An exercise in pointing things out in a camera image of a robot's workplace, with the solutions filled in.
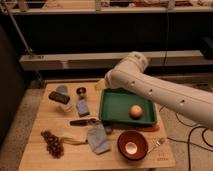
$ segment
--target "wire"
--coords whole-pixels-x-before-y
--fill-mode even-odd
[[[205,143],[206,145],[208,145],[208,146],[210,146],[210,147],[213,148],[213,145],[209,144],[209,143],[206,141],[206,138],[205,138],[205,133],[206,133],[206,131],[208,131],[207,128],[202,132],[202,135],[201,135],[201,136],[202,136],[202,139],[203,139],[203,141],[204,141],[204,143]]]
[[[164,59],[163,59],[163,64],[162,64],[162,68],[161,70],[164,69],[165,67],[165,64],[166,64],[166,59],[167,59],[167,53],[168,53],[168,45],[169,45],[169,26],[170,26],[170,23],[169,23],[169,12],[168,12],[168,6],[166,8],[166,45],[165,45],[165,56],[164,56]]]
[[[178,113],[175,113],[175,116],[176,116],[177,120],[178,120],[181,124],[183,124],[184,126],[195,127],[195,126],[198,126],[198,125],[199,125],[198,123],[195,123],[195,124],[193,124],[193,125],[189,125],[189,124],[184,123],[184,122],[181,121],[180,118],[178,117]]]
[[[162,107],[160,108],[159,112],[161,112],[161,110],[163,110],[164,108],[165,108],[165,106],[162,106]]]
[[[162,106],[162,107],[160,108],[159,112],[161,112],[161,110],[163,110],[164,107],[165,107],[165,106]],[[196,123],[196,124],[193,124],[193,125],[186,124],[186,123],[184,123],[183,121],[180,120],[180,118],[178,117],[178,113],[175,113],[175,116],[176,116],[177,120],[178,120],[182,125],[187,126],[187,127],[193,127],[193,128],[190,130],[189,134],[188,134],[188,139],[187,139],[187,141],[176,140],[176,139],[167,137],[167,138],[168,138],[169,140],[171,140],[171,141],[175,141],[175,142],[179,142],[179,143],[186,143],[186,144],[187,144],[187,156],[188,156],[188,163],[189,163],[189,164],[188,164],[188,171],[191,171],[191,152],[190,152],[190,145],[194,145],[194,146],[199,147],[199,148],[201,148],[201,149],[203,149],[203,150],[207,150],[207,151],[209,151],[209,152],[213,152],[213,149],[208,149],[208,148],[205,148],[205,147],[203,147],[203,146],[201,146],[201,145],[198,145],[198,144],[195,144],[195,143],[193,143],[193,142],[190,142],[192,133],[193,133],[196,129],[204,128],[204,130],[202,131],[202,134],[201,134],[201,137],[202,137],[203,142],[204,142],[207,146],[209,146],[209,147],[211,147],[211,148],[213,148],[213,145],[210,144],[210,143],[208,143],[208,141],[207,141],[206,138],[205,138],[205,133],[206,133],[206,131],[208,131],[208,128],[206,128],[206,127],[204,127],[204,126],[197,126],[197,125],[198,125],[197,123]]]
[[[174,139],[174,138],[171,138],[171,137],[167,137],[167,139],[169,139],[169,140],[171,140],[171,141],[174,141],[174,142],[178,142],[178,143],[185,143],[185,144],[188,143],[187,141],[177,140],[177,139]],[[198,147],[198,148],[201,148],[201,149],[203,149],[203,150],[213,152],[213,150],[208,149],[208,148],[206,148],[206,147],[203,147],[203,146],[201,146],[201,145],[198,145],[198,144],[196,144],[196,143],[190,142],[190,144],[191,144],[191,145],[194,145],[194,146],[196,146],[196,147]]]
[[[194,127],[191,129],[191,131],[189,132],[189,135],[188,135],[188,140],[187,140],[187,152],[188,152],[188,170],[191,171],[191,154],[190,154],[190,139],[191,139],[191,135],[192,133],[196,130],[196,129],[199,129],[199,128],[206,128],[204,126],[197,126],[197,127]]]

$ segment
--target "floor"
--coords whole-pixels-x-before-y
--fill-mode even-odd
[[[35,88],[30,88],[26,91],[0,151],[0,171],[18,170],[43,92],[43,89]],[[163,108],[160,114],[165,124],[168,137],[186,141],[188,133],[192,128],[186,127],[178,122],[175,113],[169,109]],[[180,119],[187,124],[194,124],[193,121],[182,116],[180,116]],[[198,129],[193,133],[192,142],[206,147],[201,139],[201,131],[202,129]],[[212,131],[207,131],[205,137],[209,143],[213,144]],[[185,143],[171,141],[171,146],[176,160],[176,167],[157,169],[157,171],[188,170],[187,145]],[[191,146],[191,162],[193,171],[212,171],[213,153],[196,146]]]

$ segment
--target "green tray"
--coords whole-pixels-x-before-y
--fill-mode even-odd
[[[129,109],[132,105],[143,108],[143,116],[132,119]],[[153,102],[124,89],[105,89],[102,92],[99,118],[103,122],[118,122],[139,125],[154,125],[157,122]]]

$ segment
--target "wooden tabletop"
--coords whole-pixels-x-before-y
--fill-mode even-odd
[[[75,108],[75,104],[78,100],[76,89],[81,86],[87,88],[87,103],[91,114],[84,118],[98,117],[101,96],[101,92],[95,91],[94,82],[63,84],[68,86],[69,95],[73,104],[72,110],[68,113],[64,113],[59,108],[58,103],[48,99],[49,93],[55,90],[59,85],[61,84],[48,84],[46,87],[28,144],[21,160],[20,171],[113,170],[175,166],[175,160],[168,140],[162,146],[152,151],[143,160],[135,162],[125,159],[121,156],[117,148],[117,139],[124,131],[124,129],[121,128],[115,129],[112,134],[108,135],[111,150],[104,154],[96,155],[91,151],[88,144],[80,146],[64,144],[64,156],[60,159],[54,159],[46,150],[46,143],[40,135],[41,131],[50,130],[59,137],[68,133],[76,139],[85,140],[87,130],[91,128],[91,126],[75,127],[69,125],[70,120],[79,119]],[[159,138],[167,137],[159,112],[158,110],[156,111],[160,130],[157,132],[141,132],[147,139],[149,148],[151,148]]]

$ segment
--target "knife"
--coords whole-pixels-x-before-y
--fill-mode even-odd
[[[72,125],[72,126],[96,125],[98,123],[100,123],[100,120],[97,120],[95,118],[79,119],[79,120],[70,121],[70,125]]]

